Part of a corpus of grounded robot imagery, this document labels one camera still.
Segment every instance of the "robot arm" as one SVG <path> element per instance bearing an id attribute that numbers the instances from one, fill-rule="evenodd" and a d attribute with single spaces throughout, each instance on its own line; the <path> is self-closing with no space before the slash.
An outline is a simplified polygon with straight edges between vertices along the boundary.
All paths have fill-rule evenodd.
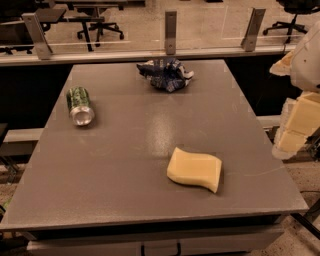
<path id="1" fill-rule="evenodd" d="M 288 159 L 320 127 L 320 22 L 309 30 L 293 53 L 277 62 L 270 72 L 289 74 L 291 83 L 303 90 L 297 100 L 285 102 L 275 136 L 273 155 Z"/>

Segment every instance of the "gray table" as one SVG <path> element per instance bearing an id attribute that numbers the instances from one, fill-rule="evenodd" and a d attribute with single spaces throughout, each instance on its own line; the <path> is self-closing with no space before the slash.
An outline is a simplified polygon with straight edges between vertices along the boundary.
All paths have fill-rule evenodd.
<path id="1" fill-rule="evenodd" d="M 37 231 L 307 210 L 224 61 L 184 64 L 195 76 L 173 94 L 152 88 L 134 63 L 75 65 L 0 229 L 36 239 Z M 93 102 L 96 119 L 85 128 L 68 117 L 73 86 L 86 87 Z M 216 194 L 167 178 L 176 146 L 222 160 Z"/>

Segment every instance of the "soda can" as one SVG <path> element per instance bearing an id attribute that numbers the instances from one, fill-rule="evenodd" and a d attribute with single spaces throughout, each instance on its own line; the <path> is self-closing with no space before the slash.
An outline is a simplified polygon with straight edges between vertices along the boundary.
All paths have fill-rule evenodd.
<path id="1" fill-rule="evenodd" d="M 78 126 L 89 124 L 94 118 L 88 91 L 83 87 L 73 87 L 67 92 L 67 103 L 73 123 Z"/>

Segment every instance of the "yellow sponge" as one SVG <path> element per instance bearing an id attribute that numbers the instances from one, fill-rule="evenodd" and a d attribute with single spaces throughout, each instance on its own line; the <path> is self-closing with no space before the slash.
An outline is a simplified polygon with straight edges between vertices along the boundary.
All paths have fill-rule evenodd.
<path id="1" fill-rule="evenodd" d="M 216 193 L 222 162 L 208 154 L 188 153 L 175 148 L 167 169 L 167 176 L 174 182 L 198 185 Z"/>

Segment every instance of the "table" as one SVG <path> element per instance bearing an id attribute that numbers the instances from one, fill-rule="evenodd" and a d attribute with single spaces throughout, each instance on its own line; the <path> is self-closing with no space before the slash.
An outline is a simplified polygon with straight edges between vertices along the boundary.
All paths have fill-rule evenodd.
<path id="1" fill-rule="evenodd" d="M 133 253 L 163 240 L 182 255 L 250 251 L 281 235 L 281 216 L 308 209 L 296 185 L 224 61 L 184 65 L 195 76 L 172 94 L 135 63 L 75 65 L 0 230 L 38 240 L 29 249 L 45 255 L 70 245 Z M 73 86 L 90 93 L 87 127 L 68 116 Z M 176 146 L 222 160 L 216 194 L 166 177 Z"/>

